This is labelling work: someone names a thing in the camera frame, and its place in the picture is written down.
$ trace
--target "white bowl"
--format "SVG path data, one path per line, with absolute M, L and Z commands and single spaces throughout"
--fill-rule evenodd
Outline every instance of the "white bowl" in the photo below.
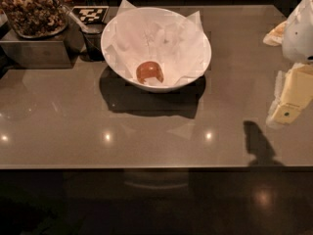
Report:
M 151 15 L 156 15 L 156 19 L 157 19 L 157 23 L 160 25 L 166 25 L 166 24 L 174 24 L 177 21 L 177 18 L 180 19 L 185 19 L 185 17 L 183 17 L 180 14 L 177 14 L 175 12 L 169 11 L 169 10 L 165 10 L 165 9 L 161 9 L 161 8 L 152 8 L 152 7 L 148 7 L 148 8 L 137 8 L 134 10 L 140 10 L 141 14 L 143 16 L 151 16 Z M 106 59 L 106 62 L 108 63 L 108 65 L 122 78 L 124 78 L 126 81 L 128 81 L 129 83 L 143 89 L 146 91 L 151 91 L 151 92 L 155 92 L 155 93 L 165 93 L 165 92 L 169 92 L 169 91 L 173 91 L 176 89 L 179 89 L 187 84 L 190 84 L 192 82 L 194 82 L 195 80 L 197 80 L 200 76 L 202 76 L 202 74 L 206 71 L 209 62 L 211 60 L 211 47 L 209 44 L 209 41 L 206 37 L 206 35 L 203 34 L 203 49 L 199 50 L 203 52 L 203 62 L 202 64 L 199 64 L 198 67 L 195 67 L 195 71 L 201 71 L 201 75 L 199 75 L 198 77 L 182 77 L 179 79 L 179 81 L 177 83 L 175 83 L 172 86 L 151 86 L 151 85 L 146 85 L 146 84 L 142 84 L 140 82 L 138 82 L 136 79 L 130 79 L 129 77 L 127 77 L 125 74 L 125 70 L 122 67 L 119 67 L 118 64 L 114 61 L 114 58 L 112 58 L 106 51 L 104 51 L 107 47 L 108 47 L 108 43 L 111 41 L 112 37 L 115 35 L 115 26 L 116 26 L 116 17 L 113 18 L 105 27 L 102 37 L 101 37 L 101 48 L 102 48 L 102 52 L 103 55 Z

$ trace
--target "brown ball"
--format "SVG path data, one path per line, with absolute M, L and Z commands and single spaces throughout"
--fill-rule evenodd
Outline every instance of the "brown ball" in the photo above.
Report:
M 147 61 L 136 69 L 137 79 L 144 84 L 146 78 L 155 77 L 158 81 L 163 82 L 164 76 L 162 69 L 157 62 Z

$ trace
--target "dark floor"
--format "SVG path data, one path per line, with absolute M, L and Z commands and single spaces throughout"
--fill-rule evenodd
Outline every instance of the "dark floor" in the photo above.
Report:
M 313 172 L 2 171 L 0 234 L 313 234 Z

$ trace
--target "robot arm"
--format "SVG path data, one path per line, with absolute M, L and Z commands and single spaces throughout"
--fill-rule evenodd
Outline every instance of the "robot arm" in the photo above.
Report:
M 288 73 L 279 73 L 275 90 L 277 99 L 272 103 L 267 124 L 279 128 L 292 123 L 311 102 L 313 66 L 295 64 Z
M 313 98 L 313 0 L 302 0 L 288 17 L 282 47 L 295 64 L 276 78 L 276 99 L 266 120 L 273 128 L 292 123 Z

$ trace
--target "glossy table surface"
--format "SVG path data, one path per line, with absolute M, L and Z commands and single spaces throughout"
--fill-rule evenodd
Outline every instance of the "glossy table surface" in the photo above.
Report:
M 282 14 L 273 6 L 169 9 L 201 12 L 212 48 L 204 77 L 153 94 L 81 57 L 69 70 L 9 70 L 0 79 L 0 167 L 313 165 L 312 108 L 282 130 L 265 125 L 276 73 L 291 67 L 280 47 L 262 43 Z

